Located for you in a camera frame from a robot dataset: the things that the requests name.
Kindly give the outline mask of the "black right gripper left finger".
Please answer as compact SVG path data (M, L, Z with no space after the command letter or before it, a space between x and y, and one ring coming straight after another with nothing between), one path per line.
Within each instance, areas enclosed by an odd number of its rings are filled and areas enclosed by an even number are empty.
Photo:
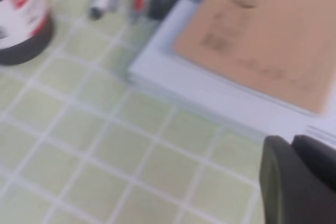
M321 223L321 181L278 136L266 137L262 152L259 182L265 223Z

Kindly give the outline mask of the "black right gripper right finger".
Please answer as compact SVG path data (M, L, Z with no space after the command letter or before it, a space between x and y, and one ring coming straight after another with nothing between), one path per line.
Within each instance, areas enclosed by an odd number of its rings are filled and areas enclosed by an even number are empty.
M295 136L291 146L312 175L307 181L309 222L335 223L335 149L306 135Z

